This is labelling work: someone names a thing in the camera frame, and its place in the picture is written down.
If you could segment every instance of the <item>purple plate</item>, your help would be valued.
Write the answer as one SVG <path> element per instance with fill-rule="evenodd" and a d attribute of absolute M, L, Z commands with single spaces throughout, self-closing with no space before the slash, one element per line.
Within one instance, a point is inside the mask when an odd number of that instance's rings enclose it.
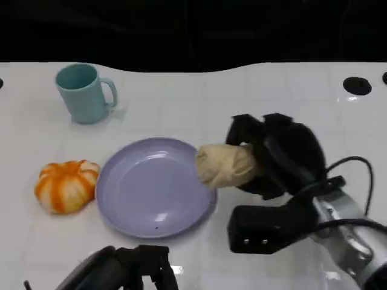
<path fill-rule="evenodd" d="M 216 191 L 197 176 L 197 151 L 169 138 L 134 142 L 114 154 L 96 184 L 99 210 L 107 223 L 141 238 L 178 234 L 207 216 Z"/>

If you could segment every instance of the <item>teal mug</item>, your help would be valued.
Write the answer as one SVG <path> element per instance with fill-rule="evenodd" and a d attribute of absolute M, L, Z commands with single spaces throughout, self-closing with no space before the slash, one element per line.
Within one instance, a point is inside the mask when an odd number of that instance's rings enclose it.
<path fill-rule="evenodd" d="M 87 63 L 75 63 L 62 68 L 55 78 L 56 86 L 73 121 L 92 124 L 104 119 L 110 109 L 117 106 L 117 89 L 111 79 L 100 78 L 95 67 Z M 101 83 L 106 83 L 113 102 L 107 103 Z"/>

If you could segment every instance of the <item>mug handle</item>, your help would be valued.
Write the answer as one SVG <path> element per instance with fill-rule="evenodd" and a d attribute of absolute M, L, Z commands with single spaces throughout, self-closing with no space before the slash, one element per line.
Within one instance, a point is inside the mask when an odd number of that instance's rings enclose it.
<path fill-rule="evenodd" d="M 107 77 L 101 77 L 100 81 L 101 83 L 106 83 L 111 89 L 111 92 L 113 93 L 113 102 L 106 103 L 107 107 L 109 107 L 109 109 L 116 107 L 119 100 L 118 100 L 117 89 L 115 88 L 114 82 L 111 79 L 108 79 Z"/>

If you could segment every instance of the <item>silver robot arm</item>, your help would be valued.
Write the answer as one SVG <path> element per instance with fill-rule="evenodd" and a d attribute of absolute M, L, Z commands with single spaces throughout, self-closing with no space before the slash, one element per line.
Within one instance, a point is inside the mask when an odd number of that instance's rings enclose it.
<path fill-rule="evenodd" d="M 313 199 L 319 222 L 367 219 L 363 210 L 346 193 L 336 190 Z M 361 289 L 387 289 L 387 235 L 370 227 L 343 225 L 324 229 L 312 238 L 323 245 L 337 266 L 347 272 Z"/>

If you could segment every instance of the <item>black cable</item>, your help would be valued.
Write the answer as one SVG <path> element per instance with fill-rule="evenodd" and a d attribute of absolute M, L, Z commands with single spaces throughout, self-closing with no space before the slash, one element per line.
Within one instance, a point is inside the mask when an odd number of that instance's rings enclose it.
<path fill-rule="evenodd" d="M 339 166 L 339 165 L 341 165 L 343 163 L 346 163 L 348 161 L 360 161 L 360 162 L 362 162 L 362 163 L 367 165 L 368 172 L 369 172 L 369 190 L 368 190 L 368 197 L 367 197 L 367 202 L 366 202 L 366 205 L 365 205 L 364 215 L 368 216 L 369 208 L 371 206 L 372 197 L 373 197 L 373 194 L 374 194 L 374 171 L 372 169 L 371 163 L 367 159 L 365 159 L 363 157 L 360 157 L 360 156 L 349 156 L 349 157 L 340 159 L 337 162 L 335 162 L 332 165 L 330 165 L 327 168 L 327 170 L 326 170 L 326 174 L 328 174 L 331 170 L 333 170 L 337 166 Z"/>
<path fill-rule="evenodd" d="M 25 290 L 32 290 L 32 288 L 30 286 L 30 282 L 24 281 L 24 288 L 25 288 Z"/>
<path fill-rule="evenodd" d="M 368 227 L 374 230 L 377 230 L 381 233 L 387 234 L 387 227 L 368 219 L 336 219 L 329 222 L 323 222 L 322 224 L 317 225 L 316 227 L 307 230 L 304 234 L 309 235 L 316 233 L 318 231 L 324 230 L 326 228 L 337 228 L 341 225 L 355 225 L 358 227 Z"/>

